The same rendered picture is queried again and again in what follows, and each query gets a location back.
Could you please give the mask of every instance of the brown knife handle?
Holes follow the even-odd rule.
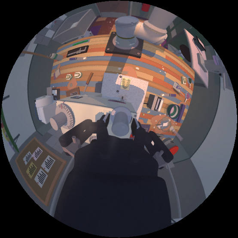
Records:
[[[90,73],[90,75],[89,75],[89,77],[88,77],[88,80],[87,80],[86,84],[89,84],[89,82],[90,82],[92,76],[93,76],[93,73]]]

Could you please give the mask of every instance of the gray cable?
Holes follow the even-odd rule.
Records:
[[[174,191],[175,191],[175,195],[176,195],[176,199],[177,199],[179,219],[181,219],[181,218],[182,218],[182,217],[181,217],[181,208],[180,208],[180,202],[179,202],[177,187],[176,187],[176,185],[175,185],[174,177],[173,177],[173,175],[172,175],[172,172],[171,172],[170,167],[169,167],[168,164],[166,165],[166,168],[168,169],[168,172],[169,172],[170,177],[171,177],[171,179],[172,179],[172,183],[173,183],[173,186],[174,186]]]

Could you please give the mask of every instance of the dial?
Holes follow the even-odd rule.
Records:
[[[57,115],[61,112],[63,112],[67,117],[67,122],[62,127],[70,130],[71,128],[74,127],[75,124],[75,117],[73,110],[67,104],[61,103],[56,107],[55,114]]]

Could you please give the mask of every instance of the striped wooden tabletop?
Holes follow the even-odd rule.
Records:
[[[105,21],[105,18],[99,18],[98,21]],[[115,32],[115,25],[111,28],[111,32]],[[143,105],[140,122],[143,124],[149,124],[150,131],[155,133],[164,134],[165,138],[174,138],[175,135],[171,131],[162,131],[157,129],[154,124],[151,123],[151,119],[158,115],[157,118],[160,120],[164,117],[168,118],[167,108],[170,104],[177,104],[180,106],[181,103],[186,105],[181,122],[174,122],[171,120],[172,125],[176,131],[179,131],[184,118],[187,114],[188,107],[191,102],[195,72],[191,69],[181,58],[177,57],[172,52],[168,51],[162,46],[155,46],[147,41],[143,43],[143,51],[141,58],[134,58],[126,55],[107,54],[105,49],[109,40],[110,34],[108,35],[96,35],[91,37],[83,38],[88,42],[81,43],[73,46],[73,44],[82,40],[75,40],[68,44],[65,44],[58,48],[57,54],[62,55],[61,61],[54,60],[52,74],[51,74],[51,87],[60,89],[60,99],[66,97],[66,91],[68,91],[68,84],[70,80],[66,80],[67,74],[72,74],[74,77],[75,72],[81,72],[82,77],[77,79],[79,90],[82,92],[85,88],[86,80],[91,72],[93,72],[92,79],[87,87],[87,92],[95,91],[96,82],[102,81],[104,73],[119,73],[121,74],[124,67],[132,67],[135,69],[137,78],[148,81],[148,89],[146,92],[145,103],[148,100],[149,94],[160,96],[161,93],[177,94],[176,97],[163,97],[164,103],[161,111],[150,110],[146,104]],[[68,51],[76,49],[82,46],[89,46],[87,53],[72,56],[74,57],[88,57],[86,60],[69,60],[70,57],[66,58]],[[60,68],[60,75],[54,80],[54,73]],[[190,77],[192,84],[188,82],[182,84],[181,77]],[[174,82],[177,82],[181,86],[182,93],[178,93],[173,89]],[[189,93],[190,99],[185,101],[185,94]]]

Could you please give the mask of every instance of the green pen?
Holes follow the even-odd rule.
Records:
[[[88,40],[84,40],[84,41],[78,42],[78,43],[76,43],[76,44],[73,44],[73,46],[78,45],[78,44],[81,44],[81,43],[84,43],[84,42],[87,42],[87,41],[88,41]]]

